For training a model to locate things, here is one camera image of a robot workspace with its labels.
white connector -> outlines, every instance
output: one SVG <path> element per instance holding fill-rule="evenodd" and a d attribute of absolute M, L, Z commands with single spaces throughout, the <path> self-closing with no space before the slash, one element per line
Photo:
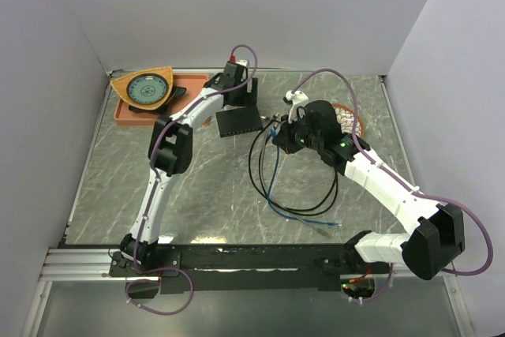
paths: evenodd
<path fill-rule="evenodd" d="M 292 123 L 298 120 L 297 109 L 307 104 L 309 102 L 309 97 L 302 91 L 295 91 L 293 93 L 289 90 L 286 93 L 286 100 L 291 103 L 288 122 Z"/>

floor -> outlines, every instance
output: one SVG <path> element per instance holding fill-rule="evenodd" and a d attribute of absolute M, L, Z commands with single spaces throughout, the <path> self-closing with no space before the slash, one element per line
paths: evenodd
<path fill-rule="evenodd" d="M 261 73 L 258 109 L 262 115 L 288 110 L 282 97 L 303 73 Z M 391 113 L 377 76 L 349 77 L 357 94 L 364 139 L 383 160 L 407 178 L 406 163 Z M 303 91 L 310 99 L 325 99 L 350 106 L 343 83 L 321 74 Z M 103 120 L 84 173 L 81 191 L 68 229 L 68 244 L 118 244 L 139 211 L 148 180 L 147 150 L 151 128 L 120 128 L 113 120 L 118 102 L 110 93 Z M 345 242 L 362 230 L 400 233 L 402 226 L 360 186 L 339 177 L 335 206 L 319 219 L 342 224 L 328 238 L 298 221 L 277 216 L 251 186 L 247 156 L 255 133 L 220 138 L 212 119 L 193 138 L 193 161 L 175 186 L 161 226 L 162 236 L 174 243 L 325 243 Z M 275 148 L 266 154 L 271 175 Z M 294 155 L 282 153 L 272 193 L 287 206 L 318 203 L 331 185 L 333 172 L 308 149 Z"/>

black mount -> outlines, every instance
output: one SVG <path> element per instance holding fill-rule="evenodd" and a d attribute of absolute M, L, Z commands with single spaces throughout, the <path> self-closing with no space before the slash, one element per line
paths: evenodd
<path fill-rule="evenodd" d="M 346 244 L 152 244 L 152 251 L 143 261 L 143 269 L 147 271 L 160 267 L 180 268 L 191 277 L 195 290 L 317 288 L 321 291 L 339 291 L 341 275 L 364 274 L 370 266 L 373 274 L 388 273 L 388 264 L 367 264 L 354 248 L 359 239 L 368 232 L 361 232 Z M 130 247 L 134 243 L 133 240 L 126 239 L 123 242 Z M 131 249 L 122 248 L 122 251 L 129 254 Z M 133 262 L 120 252 L 113 255 L 109 275 L 132 279 L 139 276 Z M 163 272 L 161 294 L 177 294 L 187 288 L 188 283 L 182 275 L 175 271 Z"/>
<path fill-rule="evenodd" d="M 235 62 L 228 61 L 222 73 L 214 75 L 205 87 L 222 91 L 235 87 L 247 79 L 247 68 Z M 246 85 L 238 90 L 224 94 L 223 106 L 251 107 L 258 100 L 258 78 L 252 78 Z"/>
<path fill-rule="evenodd" d="M 419 278 L 430 280 L 465 251 L 462 210 L 452 204 L 438 204 L 439 211 L 421 225 L 402 245 L 407 267 Z"/>
<path fill-rule="evenodd" d="M 159 116 L 152 130 L 148 157 L 151 158 L 152 149 L 163 129 L 171 122 L 169 116 Z M 188 170 L 193 157 L 193 128 L 187 124 L 175 123 L 165 133 L 158 149 L 155 167 L 166 172 L 167 176 L 182 174 Z"/>
<path fill-rule="evenodd" d="M 281 128 L 272 143 L 287 154 L 303 148 L 315 150 L 323 162 L 344 175 L 347 162 L 354 160 L 358 150 L 351 134 L 342 133 L 334 107 L 326 100 L 316 100 L 301 108 L 305 116 L 295 122 L 289 123 L 287 115 L 281 117 Z M 363 149 L 370 149 L 360 137 L 357 139 Z"/>

cable clip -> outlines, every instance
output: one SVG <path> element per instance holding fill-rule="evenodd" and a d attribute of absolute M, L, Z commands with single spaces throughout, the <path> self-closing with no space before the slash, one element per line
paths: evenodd
<path fill-rule="evenodd" d="M 373 164 L 375 167 L 380 169 L 380 167 L 383 165 L 384 161 L 380 158 L 377 158 L 376 162 Z"/>
<path fill-rule="evenodd" d="M 409 194 L 410 194 L 410 195 L 412 195 L 413 193 L 416 193 L 417 191 L 419 191 L 419 186 L 418 186 L 418 185 L 416 185 L 416 186 L 412 189 L 412 191 L 410 191 L 410 192 L 409 192 Z"/>

metal frame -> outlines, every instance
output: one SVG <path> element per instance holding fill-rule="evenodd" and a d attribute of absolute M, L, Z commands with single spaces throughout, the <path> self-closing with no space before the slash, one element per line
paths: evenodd
<path fill-rule="evenodd" d="M 47 298 L 51 292 L 52 282 L 39 282 L 35 290 L 32 306 L 24 323 L 21 337 L 36 337 L 39 331 L 40 321 L 46 309 Z"/>
<path fill-rule="evenodd" d="M 209 73 L 213 71 L 219 71 L 220 69 L 175 69 L 175 73 Z M 288 69 L 258 69 L 257 72 L 283 72 L 288 71 Z M 289 69 L 290 72 L 305 72 L 308 70 L 292 70 Z M 110 78 L 115 78 L 117 75 L 124 75 L 129 71 L 115 70 L 114 72 L 107 73 L 110 75 Z M 389 100 L 389 96 L 387 94 L 387 89 L 385 83 L 383 81 L 383 77 L 379 76 L 379 84 L 383 90 L 384 97 L 387 102 L 387 108 L 391 116 L 391 120 L 393 122 L 393 126 L 398 135 L 400 148 L 402 150 L 403 158 L 406 163 L 407 174 L 409 180 L 414 183 L 412 170 L 409 165 L 409 160 L 406 155 L 406 150 L 404 148 L 401 135 L 398 130 L 398 125 L 395 120 L 395 115 L 391 108 L 391 102 Z M 65 234 L 63 236 L 63 241 L 66 236 L 66 232 L 72 222 L 73 215 L 77 206 L 77 199 L 80 195 L 80 191 L 83 185 L 84 176 L 86 170 L 88 169 L 88 164 L 92 156 L 93 148 L 95 145 L 95 141 L 98 135 L 99 127 L 101 125 L 103 114 L 105 112 L 105 107 L 107 105 L 107 101 L 109 99 L 111 91 L 111 86 L 108 84 L 102 106 L 100 107 L 100 111 L 98 114 L 98 118 L 95 124 L 95 130 L 93 133 L 92 141 L 90 143 L 90 148 L 88 150 L 88 156 L 86 158 L 86 162 L 84 165 L 83 173 L 81 175 L 79 185 L 77 187 L 76 196 L 74 198 L 72 211 L 70 212 L 69 220 L 67 223 L 67 229 L 65 230 Z M 119 251 L 118 249 L 87 249 L 86 247 L 81 247 L 80 249 L 50 249 L 47 253 L 46 260 L 44 261 L 42 271 L 39 277 L 39 284 L 36 288 L 36 293 L 33 299 L 32 307 L 28 313 L 28 317 L 23 330 L 23 337 L 36 336 L 40 321 L 42 320 L 43 312 L 47 303 L 47 298 L 51 292 L 51 285 L 53 282 L 102 282 L 102 281 L 126 281 L 126 278 L 111 278 L 109 276 L 109 269 L 111 264 L 111 255 L 115 252 Z M 341 279 L 351 279 L 355 277 L 355 274 L 352 275 L 340 275 Z M 383 278 L 386 277 L 386 274 L 371 274 L 372 278 Z M 395 265 L 394 277 L 403 277 L 403 278 L 412 278 L 415 275 L 405 266 Z M 473 331 L 473 326 L 470 322 L 468 309 L 466 308 L 466 303 L 464 297 L 462 296 L 462 292 L 459 288 L 458 279 L 453 275 L 446 274 L 440 272 L 437 276 L 444 277 L 444 282 L 446 284 L 447 293 L 451 302 L 451 307 L 454 312 L 454 317 L 456 319 L 458 329 L 462 337 L 473 337 L 475 333 Z M 144 279 L 145 277 L 136 277 L 129 279 Z"/>

